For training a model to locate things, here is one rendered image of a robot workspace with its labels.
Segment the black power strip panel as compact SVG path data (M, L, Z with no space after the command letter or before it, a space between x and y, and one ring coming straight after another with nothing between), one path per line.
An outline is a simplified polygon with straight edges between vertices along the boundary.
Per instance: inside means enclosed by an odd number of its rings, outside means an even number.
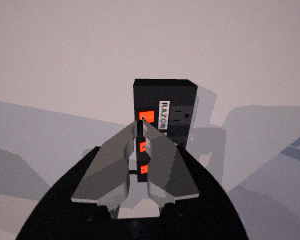
M188 79L135 79L134 118L145 119L177 145L186 149L198 86ZM136 139L137 182L147 182L151 158L145 151L145 137Z

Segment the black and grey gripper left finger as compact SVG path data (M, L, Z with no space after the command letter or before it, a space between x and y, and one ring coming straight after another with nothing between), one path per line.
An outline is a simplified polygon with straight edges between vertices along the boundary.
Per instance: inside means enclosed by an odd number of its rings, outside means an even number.
M112 219L130 187L129 157L141 120L136 119L105 143L93 148L43 196L15 240L51 240L64 230L93 220L99 205Z

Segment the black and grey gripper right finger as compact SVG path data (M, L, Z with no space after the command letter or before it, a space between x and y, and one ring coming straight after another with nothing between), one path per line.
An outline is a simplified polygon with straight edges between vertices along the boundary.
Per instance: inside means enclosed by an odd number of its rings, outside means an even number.
M148 196L159 206L174 203L177 216L195 220L222 240L249 240L243 223L217 180L181 145L141 120L147 165Z

